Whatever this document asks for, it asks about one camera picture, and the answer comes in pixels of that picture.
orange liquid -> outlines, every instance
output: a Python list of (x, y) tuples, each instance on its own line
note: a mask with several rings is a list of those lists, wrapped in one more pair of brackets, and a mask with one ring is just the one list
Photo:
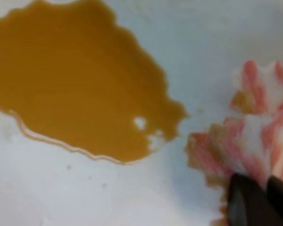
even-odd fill
[(35, 1), (0, 19), (0, 109), (38, 134), (122, 162), (147, 156), (157, 130), (177, 136), (186, 117), (167, 98), (162, 69), (96, 0)]

pink and white paper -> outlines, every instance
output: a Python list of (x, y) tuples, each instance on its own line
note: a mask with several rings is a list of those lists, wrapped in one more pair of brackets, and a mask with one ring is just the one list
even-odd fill
[(244, 116), (190, 134), (190, 161), (208, 178), (227, 180), (239, 172), (262, 187), (271, 174), (283, 180), (283, 66), (274, 62), (263, 68), (247, 61), (235, 72), (233, 83), (238, 92), (231, 107)]

